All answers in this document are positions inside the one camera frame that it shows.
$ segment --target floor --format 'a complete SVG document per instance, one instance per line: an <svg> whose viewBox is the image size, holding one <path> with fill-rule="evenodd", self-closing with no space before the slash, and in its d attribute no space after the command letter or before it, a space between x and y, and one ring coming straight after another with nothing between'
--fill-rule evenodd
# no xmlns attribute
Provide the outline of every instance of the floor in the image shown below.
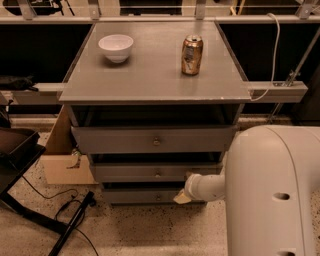
<svg viewBox="0 0 320 256"><path fill-rule="evenodd" d="M240 123L243 130L265 124L266 118L245 116L240 118ZM287 118L277 118L274 123L291 124ZM48 126L37 127L40 127L40 143L44 144L49 136L45 129ZM207 205L110 206L103 201L97 185L48 185L41 162L36 163L25 177L46 196L71 188L79 192L79 200L89 190L95 193L97 205L87 208L86 217L79 229L90 238L99 255L228 255L223 200ZM22 204L52 218L71 199L72 193L46 200L36 194L24 180L20 180L10 190L10 194ZM71 204L70 208L59 215L59 220L68 222L76 208L77 204ZM313 194L312 209L315 236L319 241L319 192ZM59 238L56 233L23 219L4 206L0 207L0 226L0 255L48 255ZM59 255L96 254L87 240L78 231L74 231Z"/></svg>

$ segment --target tabletop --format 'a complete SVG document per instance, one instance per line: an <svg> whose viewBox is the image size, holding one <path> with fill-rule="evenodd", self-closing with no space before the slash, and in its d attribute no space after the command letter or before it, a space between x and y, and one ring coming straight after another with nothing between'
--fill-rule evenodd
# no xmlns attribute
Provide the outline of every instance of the tabletop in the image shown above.
<svg viewBox="0 0 320 256"><path fill-rule="evenodd" d="M106 59L98 41L107 35L134 39L121 64ZM204 42L200 73L181 72L182 43L189 34ZM67 104L242 103L247 87L213 21L96 23L60 101Z"/></svg>

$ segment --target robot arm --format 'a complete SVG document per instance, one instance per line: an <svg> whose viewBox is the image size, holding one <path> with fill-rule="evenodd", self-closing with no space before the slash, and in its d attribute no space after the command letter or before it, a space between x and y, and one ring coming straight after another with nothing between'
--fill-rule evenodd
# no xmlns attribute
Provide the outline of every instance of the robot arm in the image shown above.
<svg viewBox="0 0 320 256"><path fill-rule="evenodd" d="M311 193L320 186L320 128L259 126L228 152L224 176L191 175L184 193L225 192L229 256L315 256Z"/></svg>

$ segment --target white cable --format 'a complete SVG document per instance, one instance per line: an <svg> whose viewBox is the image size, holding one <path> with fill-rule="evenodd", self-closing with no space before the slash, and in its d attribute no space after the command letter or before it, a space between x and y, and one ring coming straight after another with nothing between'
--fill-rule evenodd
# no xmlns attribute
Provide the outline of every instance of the white cable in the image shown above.
<svg viewBox="0 0 320 256"><path fill-rule="evenodd" d="M274 44L273 60L272 60L272 75L271 75L271 81L270 81L270 86L273 86L274 73L275 73L275 68L276 68L276 57L277 57L278 42L279 42L279 38L280 38L280 24L279 24L279 21L278 21L277 17L273 13L268 13L267 15L269 17L271 17L272 19L274 19L275 22L277 23L277 38L276 38L276 42ZM258 100L262 99L264 96L266 96L266 94L268 92L269 92L269 89L267 89L258 98L251 99L251 101L258 101Z"/></svg>

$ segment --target soda can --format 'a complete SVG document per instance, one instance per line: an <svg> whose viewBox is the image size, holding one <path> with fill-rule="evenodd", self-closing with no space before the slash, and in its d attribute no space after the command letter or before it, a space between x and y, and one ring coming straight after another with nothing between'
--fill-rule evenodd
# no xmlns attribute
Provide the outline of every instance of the soda can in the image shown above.
<svg viewBox="0 0 320 256"><path fill-rule="evenodd" d="M201 36L188 35L183 41L181 71L184 74L196 75L200 71L203 51L203 41Z"/></svg>

